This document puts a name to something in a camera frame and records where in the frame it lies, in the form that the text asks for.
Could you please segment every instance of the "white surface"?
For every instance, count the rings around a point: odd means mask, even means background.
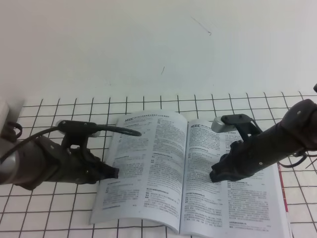
[[[13,104],[132,89],[306,90],[316,11],[315,0],[2,0],[0,94]]]
[[[248,95],[249,98],[247,98],[246,94],[197,94],[195,98],[193,94],[169,94],[161,97],[157,95],[146,95],[143,97],[143,95],[134,94],[128,97],[117,95],[117,97],[111,98],[108,96],[96,96],[94,98],[81,96],[76,100],[70,97],[62,97],[60,99],[47,97],[43,100],[27,100],[25,106],[28,107],[23,108],[19,122],[23,125],[26,123],[26,128],[23,130],[23,138],[25,138],[30,133],[52,125],[47,124],[45,127],[36,127],[34,125],[38,119],[50,117],[52,113],[51,109],[47,107],[48,105],[59,105],[58,107],[55,106],[53,120],[64,116],[75,119],[75,116],[72,116],[74,113],[72,108],[77,107],[79,103],[84,103],[87,107],[90,107],[90,110],[85,108],[82,111],[83,115],[77,116],[85,117],[87,120],[90,119],[90,121],[98,123],[115,123],[115,119],[125,114],[126,111],[139,109],[138,106],[135,107],[135,104],[141,104],[142,107],[144,105],[145,109],[157,109],[162,104],[163,109],[180,112],[187,120],[196,119],[197,116],[200,119],[213,120],[215,116],[231,114],[233,111],[253,117],[255,111],[263,111],[263,113],[258,113],[257,123],[262,129],[267,129],[274,125],[275,122],[280,121],[280,117],[272,117],[271,112],[273,110],[288,108],[298,98],[311,98],[317,102],[317,96],[304,96],[304,93],[301,96],[299,92],[284,93],[285,97],[283,97],[282,93],[250,93]],[[63,110],[65,115],[56,116],[56,112],[58,112],[58,109],[63,108],[63,105],[74,105],[75,102],[75,107]],[[228,107],[227,102],[232,103],[231,108]],[[250,105],[257,105],[259,108],[250,108]],[[92,108],[95,106],[98,109],[92,113]],[[101,106],[110,107],[109,112],[114,110],[116,114],[104,114]],[[43,113],[43,116],[36,116],[39,111]],[[107,132],[106,137],[105,134],[102,134],[101,137],[93,138],[93,140],[90,138],[89,146],[93,148],[92,153],[105,159],[111,136],[112,134]],[[49,137],[55,142],[61,142],[61,135],[57,136],[51,133]],[[317,222],[317,171],[315,166],[305,169],[306,163],[310,161],[308,159],[303,165],[294,169],[282,168],[294,238],[317,238],[317,229],[314,224],[314,222]],[[289,164],[289,162],[288,159],[283,161],[284,164]],[[33,190],[32,193],[10,184],[1,185],[0,237],[17,238],[21,235],[20,237],[22,238],[116,238],[118,233],[119,238],[140,238],[141,234],[143,234],[144,238],[181,238],[169,229],[167,229],[166,236],[164,226],[146,220],[143,221],[143,228],[141,228],[140,220],[127,219],[120,219],[119,223],[118,221],[111,221],[90,226],[88,221],[95,194],[95,184],[77,186],[75,184],[45,182]]]
[[[9,106],[6,101],[0,97],[0,132],[9,113]]]

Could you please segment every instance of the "book page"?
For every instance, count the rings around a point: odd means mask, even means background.
[[[106,162],[120,169],[119,178],[101,181],[91,223],[142,218],[179,232],[187,120],[144,111],[121,117],[117,126],[142,136],[114,134]]]
[[[215,133],[211,122],[188,124],[181,234],[213,238],[286,238],[277,166],[237,182],[212,183],[211,166],[240,140],[237,131]]]

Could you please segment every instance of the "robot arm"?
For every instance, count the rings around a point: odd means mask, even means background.
[[[317,105],[309,99],[297,103],[282,121],[264,132],[247,115],[217,118],[211,128],[215,132],[237,129],[243,139],[233,142],[230,152],[211,167],[212,182],[238,181],[290,155],[303,156],[299,162],[288,166],[294,167],[306,159],[305,152],[316,151]]]
[[[87,149],[88,138],[101,130],[141,136],[138,131],[92,122],[63,120],[56,127],[41,131],[20,143],[9,122],[2,130],[0,146],[0,184],[12,183],[33,190],[44,181],[96,183],[118,178],[119,169],[103,163]],[[61,145],[42,134],[59,130],[65,134]]]

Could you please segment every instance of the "wire grid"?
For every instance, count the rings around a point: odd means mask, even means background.
[[[222,97],[210,95],[129,96],[119,98],[60,98],[27,101],[18,122],[24,127],[20,139],[49,128],[62,119],[92,121],[114,125],[125,114],[165,109],[181,113],[188,121],[229,114],[247,114],[265,130],[278,123],[295,103],[315,95],[245,94]],[[59,132],[47,134],[56,143],[62,141]],[[92,153],[106,160],[112,132],[90,138]],[[282,162],[290,164],[297,158]],[[305,169],[312,159],[293,169],[282,170],[284,191],[288,202],[293,237],[317,238],[317,170]],[[44,182],[33,191],[15,185],[0,186],[1,238],[172,238],[177,236],[169,228],[141,219],[119,219],[89,225],[89,216],[97,193],[97,184]]]

